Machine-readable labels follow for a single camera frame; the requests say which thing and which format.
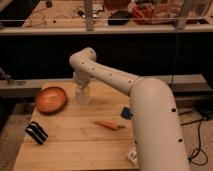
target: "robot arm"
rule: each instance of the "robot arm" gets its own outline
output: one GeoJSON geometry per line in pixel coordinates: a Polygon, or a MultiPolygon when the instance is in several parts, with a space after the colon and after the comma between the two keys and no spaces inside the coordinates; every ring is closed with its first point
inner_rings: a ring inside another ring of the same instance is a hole
{"type": "Polygon", "coordinates": [[[156,78],[142,78],[96,63],[93,49],[70,57],[74,80],[87,87],[96,77],[130,97],[133,132],[141,171],[190,171],[174,96],[156,78]]]}

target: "wooden table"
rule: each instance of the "wooden table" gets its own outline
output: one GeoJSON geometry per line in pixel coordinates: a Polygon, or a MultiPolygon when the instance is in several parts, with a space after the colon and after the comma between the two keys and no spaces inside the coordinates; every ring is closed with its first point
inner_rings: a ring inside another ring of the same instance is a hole
{"type": "MultiPolygon", "coordinates": [[[[40,1],[32,14],[22,25],[23,27],[86,27],[85,20],[77,14],[78,10],[83,10],[82,0],[57,0],[52,1],[53,6],[47,8],[46,1],[40,1]]],[[[98,13],[99,18],[94,20],[94,26],[109,27],[108,17],[116,10],[107,10],[98,13]]],[[[205,16],[209,24],[213,24],[212,14],[213,4],[205,16]]],[[[131,19],[125,26],[139,26],[131,19]]]]}
{"type": "Polygon", "coordinates": [[[120,117],[122,108],[128,106],[128,97],[103,83],[91,82],[91,102],[80,106],[74,99],[74,83],[46,83],[43,88],[49,86],[62,87],[68,102],[52,116],[34,110],[32,120],[49,137],[43,145],[37,145],[26,135],[15,171],[134,168],[125,158],[134,146],[131,121],[120,117]],[[116,122],[126,128],[113,131],[94,124],[96,120],[116,122]]]}

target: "cable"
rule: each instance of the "cable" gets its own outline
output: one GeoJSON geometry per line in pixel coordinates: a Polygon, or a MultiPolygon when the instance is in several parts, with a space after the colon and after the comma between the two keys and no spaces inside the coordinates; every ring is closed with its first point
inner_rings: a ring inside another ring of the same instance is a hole
{"type": "Polygon", "coordinates": [[[191,124],[193,124],[193,123],[197,123],[197,122],[200,122],[200,121],[203,121],[203,118],[202,118],[202,119],[195,120],[195,121],[187,122],[187,123],[182,123],[181,126],[191,125],[191,124]]]}
{"type": "Polygon", "coordinates": [[[175,27],[175,32],[176,32],[176,48],[175,48],[175,56],[172,61],[172,78],[169,87],[171,88],[174,82],[174,74],[175,74],[175,69],[176,69],[176,62],[177,62],[177,57],[178,57],[178,51],[179,51],[179,34],[178,34],[178,29],[175,27]]]}
{"type": "Polygon", "coordinates": [[[208,155],[202,149],[202,141],[201,141],[201,133],[200,133],[201,124],[202,124],[203,121],[204,121],[204,117],[202,117],[201,119],[198,119],[198,120],[194,120],[194,121],[191,121],[191,122],[181,124],[181,126],[185,126],[185,125],[190,125],[190,124],[194,124],[194,123],[199,122],[198,129],[197,129],[197,132],[198,132],[198,147],[195,148],[194,150],[192,150],[192,153],[191,153],[190,157],[188,158],[189,164],[192,163],[192,164],[195,164],[197,166],[204,166],[208,163],[208,155]],[[205,161],[203,163],[197,163],[197,162],[193,161],[193,159],[195,159],[200,154],[200,152],[202,152],[202,154],[205,157],[205,161]]]}
{"type": "Polygon", "coordinates": [[[187,111],[179,113],[179,116],[186,115],[186,114],[192,113],[194,111],[196,111],[196,109],[187,110],[187,111]]]}

